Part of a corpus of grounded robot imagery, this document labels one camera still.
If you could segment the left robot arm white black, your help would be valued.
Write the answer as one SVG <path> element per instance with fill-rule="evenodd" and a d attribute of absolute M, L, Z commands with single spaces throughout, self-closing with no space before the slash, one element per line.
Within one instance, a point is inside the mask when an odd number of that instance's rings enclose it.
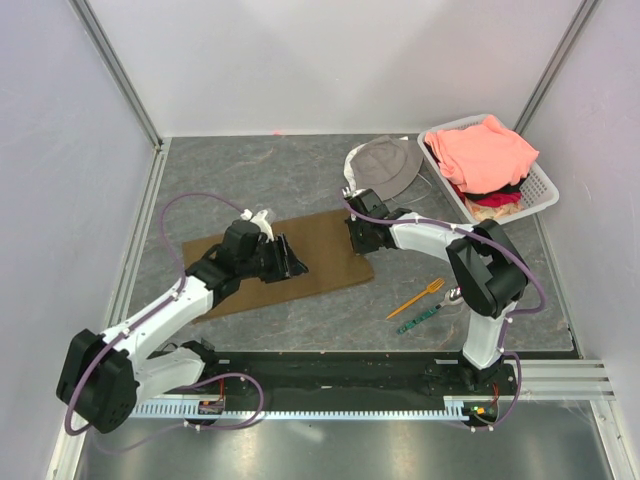
<path fill-rule="evenodd" d="M 187 386 L 211 392 L 220 371 L 198 349 L 179 347 L 159 357 L 155 349 L 235 294 L 243 281 L 275 283 L 308 271 L 286 236 L 274 234 L 267 222 L 234 221 L 220 243 L 147 307 L 101 333 L 84 329 L 71 339 L 56 387 L 67 406 L 66 433 L 84 433 L 84 428 L 73 427 L 75 416 L 106 434 L 156 395 Z"/>

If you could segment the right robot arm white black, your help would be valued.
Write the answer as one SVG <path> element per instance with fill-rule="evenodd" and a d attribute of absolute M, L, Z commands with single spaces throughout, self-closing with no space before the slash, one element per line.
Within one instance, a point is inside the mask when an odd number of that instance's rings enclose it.
<path fill-rule="evenodd" d="M 456 225 L 405 208 L 391 211 L 371 189 L 346 193 L 344 206 L 355 253 L 366 255 L 386 248 L 448 262 L 470 309 L 458 381 L 469 393 L 483 392 L 493 383 L 493 370 L 503 356 L 503 325 L 531 276 L 503 228 L 493 220 Z"/>

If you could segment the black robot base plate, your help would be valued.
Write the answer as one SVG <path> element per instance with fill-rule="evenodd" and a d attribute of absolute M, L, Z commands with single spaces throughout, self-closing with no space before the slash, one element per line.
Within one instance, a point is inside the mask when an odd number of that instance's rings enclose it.
<path fill-rule="evenodd" d="M 428 396 L 475 393 L 475 375 L 456 353 L 221 352 L 205 363 L 202 379 L 245 373 L 267 391 L 372 388 L 415 390 Z"/>

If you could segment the brown cloth napkin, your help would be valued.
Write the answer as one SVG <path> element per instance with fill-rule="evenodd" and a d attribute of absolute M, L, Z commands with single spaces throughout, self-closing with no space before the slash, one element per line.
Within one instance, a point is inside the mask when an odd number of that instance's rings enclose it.
<path fill-rule="evenodd" d="M 196 321 L 201 323 L 372 281 L 371 264 L 353 251 L 347 219 L 346 211 L 333 210 L 274 223 L 273 230 L 286 236 L 309 272 L 272 284 L 245 280 L 237 293 Z"/>

